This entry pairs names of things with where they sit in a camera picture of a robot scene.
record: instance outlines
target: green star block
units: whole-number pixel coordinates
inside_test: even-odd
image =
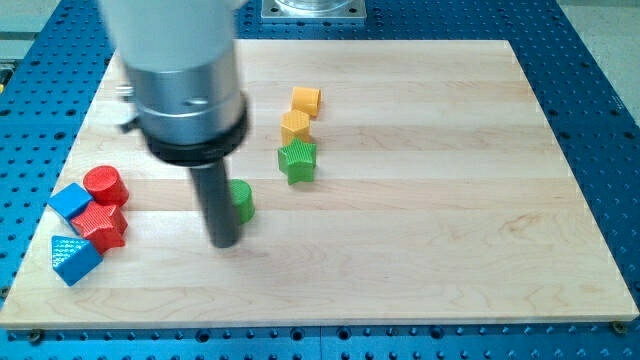
[[[295,138],[278,149],[278,167],[287,175],[289,185],[298,181],[313,181],[316,167],[316,144],[303,142]]]
[[[238,222],[244,224],[251,220],[256,209],[253,206],[251,187],[246,181],[233,179],[229,182],[233,207],[238,213]]]

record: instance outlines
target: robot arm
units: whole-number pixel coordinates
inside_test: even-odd
[[[223,156],[247,129],[234,53],[238,0],[101,0],[151,152],[190,168],[216,247],[238,237]]]

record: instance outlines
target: toy block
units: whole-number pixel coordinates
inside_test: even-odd
[[[251,220],[256,209],[253,206],[251,186],[246,181],[233,179],[229,182],[231,188],[231,200],[238,213],[238,222],[244,224]]]
[[[287,175],[289,185],[298,181],[312,182],[316,167],[316,145],[293,139],[278,149],[278,167]]]
[[[282,145],[289,145],[294,138],[304,142],[311,142],[311,121],[309,114],[300,110],[291,110],[282,115],[280,132],[282,133]]]
[[[92,201],[71,223],[80,236],[91,241],[100,254],[113,247],[124,246],[123,235],[127,229],[127,221],[120,208],[115,205],[103,206]]]
[[[64,236],[51,238],[51,265],[69,286],[78,282],[101,262],[102,256],[90,241]]]
[[[71,183],[49,199],[49,206],[70,222],[84,211],[91,200],[91,195],[80,185]]]
[[[89,170],[82,185],[100,205],[122,206],[129,199],[129,191],[113,166],[102,165]]]
[[[322,92],[320,89],[294,87],[291,97],[291,109],[300,110],[311,116],[318,116]]]

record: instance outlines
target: blue cube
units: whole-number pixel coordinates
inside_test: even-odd
[[[51,238],[51,265],[69,286],[78,282],[101,262],[102,256],[89,240],[65,236]]]
[[[85,189],[76,183],[71,183],[49,199],[49,206],[70,223],[92,200],[91,194]]]

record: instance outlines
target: red cylinder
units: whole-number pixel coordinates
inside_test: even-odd
[[[101,165],[89,170],[82,184],[100,205],[122,206],[129,199],[129,191],[113,166]]]

